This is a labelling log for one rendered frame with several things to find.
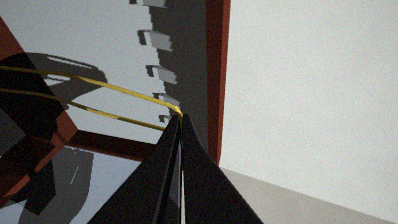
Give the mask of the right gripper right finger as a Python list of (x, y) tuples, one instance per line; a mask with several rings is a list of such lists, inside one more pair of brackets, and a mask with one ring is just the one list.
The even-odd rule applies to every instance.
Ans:
[(264, 224), (182, 119), (185, 224)]

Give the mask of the gold necklace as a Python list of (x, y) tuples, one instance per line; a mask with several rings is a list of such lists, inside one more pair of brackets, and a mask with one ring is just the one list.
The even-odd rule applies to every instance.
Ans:
[[(179, 110), (179, 108), (171, 103), (150, 97), (150, 96), (146, 96), (134, 91), (130, 91), (115, 85), (111, 85), (105, 82), (101, 82), (101, 81), (97, 81), (94, 79), (90, 79), (90, 78), (86, 78), (86, 77), (82, 77), (82, 76), (78, 76), (78, 75), (73, 75), (73, 74), (68, 74), (68, 73), (63, 73), (63, 72), (56, 72), (56, 71), (45, 71), (45, 70), (35, 70), (35, 69), (27, 69), (27, 68), (18, 68), (18, 67), (8, 67), (8, 66), (0, 66), (0, 69), (4, 69), (4, 70), (13, 70), (13, 71), (22, 71), (22, 72), (30, 72), (30, 73), (38, 73), (38, 74), (48, 74), (48, 75), (57, 75), (57, 76), (63, 76), (63, 77), (68, 77), (68, 78), (73, 78), (73, 79), (77, 79), (77, 80), (81, 80), (81, 81), (85, 81), (85, 82), (89, 82), (89, 83), (93, 83), (96, 85), (100, 85), (103, 87), (107, 87), (125, 94), (129, 94), (144, 100), (148, 100), (163, 106), (166, 106), (168, 108), (171, 108), (174, 112), (177, 113), (177, 115), (179, 115), (179, 120), (180, 120), (180, 127), (181, 127), (181, 133), (182, 133), (182, 119), (183, 119), (183, 114), (182, 112)], [(145, 123), (145, 122), (141, 122), (141, 121), (137, 121), (137, 120), (133, 120), (133, 119), (129, 119), (129, 118), (125, 118), (125, 117), (121, 117), (121, 116), (117, 116), (117, 115), (113, 115), (113, 114), (109, 114), (106, 112), (102, 112), (96, 109), (92, 109), (74, 102), (71, 102), (69, 100), (65, 100), (56, 96), (52, 96), (52, 95), (48, 95), (48, 94), (43, 94), (43, 93), (38, 93), (38, 92), (30, 92), (30, 91), (21, 91), (21, 90), (11, 90), (11, 89), (4, 89), (4, 88), (0, 88), (0, 91), (3, 92), (10, 92), (10, 93), (19, 93), (19, 94), (29, 94), (29, 95), (36, 95), (36, 96), (42, 96), (42, 97), (46, 97), (46, 98), (50, 98), (50, 99), (54, 99), (57, 101), (61, 101), (64, 103), (67, 103), (69, 105), (99, 114), (99, 115), (103, 115), (106, 117), (110, 117), (110, 118), (114, 118), (114, 119), (118, 119), (121, 121), (125, 121), (125, 122), (129, 122), (129, 123), (133, 123), (133, 124), (137, 124), (137, 125), (141, 125), (141, 126), (145, 126), (148, 128), (152, 128), (152, 129), (156, 129), (156, 130), (160, 130), (160, 131), (164, 131), (165, 128), (164, 127), (160, 127), (157, 125), (153, 125), (153, 124), (149, 124), (149, 123)]]

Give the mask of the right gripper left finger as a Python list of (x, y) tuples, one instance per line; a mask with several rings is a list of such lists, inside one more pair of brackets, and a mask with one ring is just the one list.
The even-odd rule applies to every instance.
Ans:
[(150, 154), (87, 224), (181, 224), (182, 133), (173, 115)]

